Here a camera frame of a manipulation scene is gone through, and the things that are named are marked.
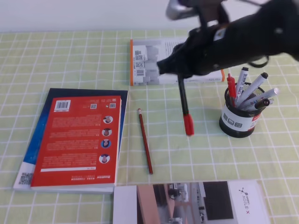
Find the white marker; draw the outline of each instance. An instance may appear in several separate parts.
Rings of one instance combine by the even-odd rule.
[[[245,108],[249,105],[254,105],[256,104],[257,102],[261,101],[262,99],[266,99],[266,98],[270,98],[270,97],[273,97],[273,96],[276,96],[279,94],[279,89],[278,88],[274,88],[274,89],[271,89],[271,90],[268,90],[260,95],[257,95],[256,97],[253,97],[253,98],[250,98],[246,101],[244,101],[239,107],[238,109],[242,109],[242,108]]]
[[[253,83],[251,83],[246,90],[241,94],[238,99],[238,104],[236,107],[240,106],[253,92],[256,90],[266,79],[268,78],[268,74],[266,72],[259,75]]]
[[[270,105],[274,103],[274,99],[269,99]]]
[[[238,99],[243,91],[243,86],[245,84],[245,80],[246,80],[246,77],[248,75],[248,68],[246,67],[243,67],[241,72],[240,72],[240,75],[239,75],[239,79],[238,79],[238,82],[237,82],[237,86],[236,86],[236,95],[237,97],[235,98],[235,105],[237,105],[238,103]]]

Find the blue book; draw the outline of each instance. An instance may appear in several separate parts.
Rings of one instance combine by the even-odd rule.
[[[25,153],[23,162],[21,164],[19,173],[14,182],[13,189],[31,191],[30,188],[31,180],[33,177],[33,172],[36,165],[36,160],[40,150],[40,146],[43,139],[43,133],[47,124],[51,104],[53,98],[59,97],[91,97],[91,96],[120,96],[121,97],[121,123],[120,123],[120,141],[119,149],[121,148],[121,137],[123,131],[123,125],[125,120],[125,113],[127,108],[128,91],[125,90],[86,90],[86,89],[59,89],[50,88],[47,95],[46,101],[43,106],[43,110],[37,122],[34,133],[31,137],[30,143],[28,145],[27,152]],[[63,188],[61,190],[55,190],[55,192],[77,192],[77,193],[113,193],[114,188],[88,188],[84,191],[82,189]]]

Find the green checkered tablecloth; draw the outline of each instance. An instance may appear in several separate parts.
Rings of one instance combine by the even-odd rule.
[[[244,139],[218,120],[227,83],[188,84],[195,135],[187,138],[176,85],[129,86],[130,38],[186,36],[188,30],[0,34],[0,224],[112,223],[107,195],[11,190],[50,87],[129,90],[118,184],[257,179],[274,224],[299,224],[299,64],[273,57],[249,69],[269,74],[280,95]],[[229,71],[237,78],[241,66]],[[147,175],[137,109],[142,108],[154,169]]]

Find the red marker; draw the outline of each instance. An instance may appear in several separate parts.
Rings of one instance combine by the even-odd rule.
[[[235,92],[235,79],[230,76],[230,73],[228,74],[228,93],[230,98],[230,103],[232,106],[235,107],[235,98],[237,97],[237,94]]]
[[[178,87],[179,87],[179,93],[181,96],[185,132],[186,132],[187,136],[192,136],[192,135],[194,135],[193,119],[192,119],[191,115],[189,114],[184,80],[180,76],[178,76]]]

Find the photo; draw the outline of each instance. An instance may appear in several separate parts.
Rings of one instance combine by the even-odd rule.
[[[111,116],[104,117],[105,124],[110,124],[110,123],[112,123],[112,121],[113,121],[113,117],[111,117]]]
[[[233,218],[227,182],[137,186],[138,224],[204,224]]]
[[[109,148],[111,146],[111,141],[109,139],[104,139],[101,142],[101,146],[102,148]]]
[[[107,154],[103,154],[99,157],[100,163],[108,163],[110,160],[110,156]]]
[[[105,128],[103,131],[102,131],[102,135],[104,136],[109,136],[112,134],[112,130],[110,128]]]

